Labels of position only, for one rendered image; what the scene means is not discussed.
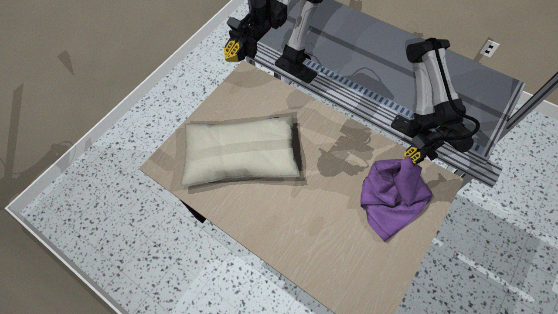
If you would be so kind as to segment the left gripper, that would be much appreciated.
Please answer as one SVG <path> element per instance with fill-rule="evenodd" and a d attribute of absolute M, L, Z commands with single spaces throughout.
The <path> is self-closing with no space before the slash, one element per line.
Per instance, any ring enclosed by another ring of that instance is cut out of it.
<path fill-rule="evenodd" d="M 438 138 L 440 137 L 440 135 L 438 133 L 432 132 L 429 135 L 427 135 L 427 139 L 432 140 L 434 138 Z M 439 147 L 441 147 L 442 145 L 444 145 L 444 141 L 443 140 L 439 140 L 439 143 L 437 145 L 435 145 L 435 149 L 431 148 L 431 150 L 426 150 L 426 149 L 419 149 L 416 145 L 412 144 L 409 148 L 407 148 L 407 150 L 405 151 L 404 154 L 404 158 L 407 157 L 407 155 L 409 155 L 409 157 L 411 158 L 411 160 L 413 160 L 414 165 L 420 163 L 421 161 L 424 161 L 424 158 L 427 156 L 428 158 L 430 158 L 430 160 L 434 160 L 435 158 L 438 157 L 438 153 L 435 152 L 435 150 L 437 150 Z M 416 158 L 416 159 L 415 159 Z"/>

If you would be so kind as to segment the grey metal post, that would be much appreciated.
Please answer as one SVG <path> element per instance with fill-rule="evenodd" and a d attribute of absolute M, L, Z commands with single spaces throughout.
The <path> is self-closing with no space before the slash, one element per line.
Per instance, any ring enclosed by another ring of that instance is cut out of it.
<path fill-rule="evenodd" d="M 517 112 L 507 121 L 505 128 L 513 129 L 533 109 L 545 100 L 558 87 L 558 72 L 543 85 Z"/>

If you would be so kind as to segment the purple cloth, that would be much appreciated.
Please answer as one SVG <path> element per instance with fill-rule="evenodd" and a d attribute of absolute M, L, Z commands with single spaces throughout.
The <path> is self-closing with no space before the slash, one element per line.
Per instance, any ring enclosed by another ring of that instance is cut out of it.
<path fill-rule="evenodd" d="M 422 180 L 422 167 L 405 159 L 378 160 L 362 184 L 361 208 L 383 241 L 412 222 L 432 199 Z"/>

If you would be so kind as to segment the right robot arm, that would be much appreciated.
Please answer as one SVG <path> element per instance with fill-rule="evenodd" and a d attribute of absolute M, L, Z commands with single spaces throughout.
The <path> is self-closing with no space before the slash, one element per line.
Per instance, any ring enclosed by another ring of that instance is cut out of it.
<path fill-rule="evenodd" d="M 312 20 L 312 16 L 323 0 L 250 0 L 252 4 L 251 16 L 242 20 L 229 17 L 227 24 L 239 34 L 245 34 L 252 38 L 249 25 L 255 27 L 261 38 L 271 27 L 277 29 L 287 20 L 291 9 L 300 1 L 299 12 L 293 33 L 285 45 L 283 54 L 276 60 L 275 66 L 287 73 L 292 74 L 305 83 L 311 83 L 317 76 L 317 72 L 303 65 L 306 59 L 305 51 L 306 35 Z"/>

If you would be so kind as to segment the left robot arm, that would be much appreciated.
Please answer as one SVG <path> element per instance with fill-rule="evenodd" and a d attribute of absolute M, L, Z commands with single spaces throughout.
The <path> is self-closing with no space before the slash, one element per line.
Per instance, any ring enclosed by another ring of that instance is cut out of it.
<path fill-rule="evenodd" d="M 466 106 L 455 92 L 446 64 L 445 49 L 450 47 L 449 40 L 437 39 L 436 41 L 438 49 L 434 48 L 434 41 L 417 42 L 407 46 L 407 59 L 413 62 L 416 74 L 416 113 L 412 120 L 397 115 L 391 124 L 393 129 L 411 137 L 419 149 L 426 150 L 435 149 L 435 145 L 438 144 L 438 140 L 427 139 L 427 135 L 432 133 L 429 129 L 439 126 L 436 131 L 440 137 L 462 137 L 471 133 L 462 124 L 463 117 L 458 115 L 449 103 L 449 95 L 451 95 L 455 107 L 464 115 L 466 114 Z M 445 140 L 445 142 L 461 153 L 469 151 L 474 143 L 472 137 Z"/>

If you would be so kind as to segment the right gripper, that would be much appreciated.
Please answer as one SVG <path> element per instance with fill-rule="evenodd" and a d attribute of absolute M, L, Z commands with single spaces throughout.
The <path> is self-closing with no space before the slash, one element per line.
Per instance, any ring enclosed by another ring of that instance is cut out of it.
<path fill-rule="evenodd" d="M 228 42 L 224 47 L 225 60 L 227 62 L 239 62 L 245 60 L 246 56 L 250 56 L 254 59 L 257 54 L 257 42 L 260 40 L 261 36 L 259 31 L 253 27 L 248 26 L 251 30 L 252 38 L 247 37 L 245 34 L 239 34 L 234 30 L 229 30 Z"/>

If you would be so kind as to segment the cream pillow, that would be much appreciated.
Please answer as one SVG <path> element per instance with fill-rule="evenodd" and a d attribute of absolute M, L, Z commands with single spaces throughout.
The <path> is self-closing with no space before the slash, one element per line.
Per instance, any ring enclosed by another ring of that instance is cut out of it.
<path fill-rule="evenodd" d="M 293 115 L 236 124 L 184 123 L 180 187 L 300 177 L 293 153 Z"/>

